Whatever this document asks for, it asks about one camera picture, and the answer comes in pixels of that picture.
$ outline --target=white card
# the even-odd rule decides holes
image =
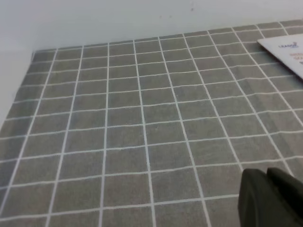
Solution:
[[[303,34],[259,39],[258,42],[303,78]]]

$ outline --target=black object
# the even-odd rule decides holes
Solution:
[[[242,173],[241,227],[303,227],[303,184],[278,168]]]

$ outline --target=white wall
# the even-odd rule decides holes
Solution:
[[[3,0],[0,36],[34,49],[303,17],[302,0]]]
[[[0,128],[31,60],[30,50],[16,47],[14,50],[0,51]]]

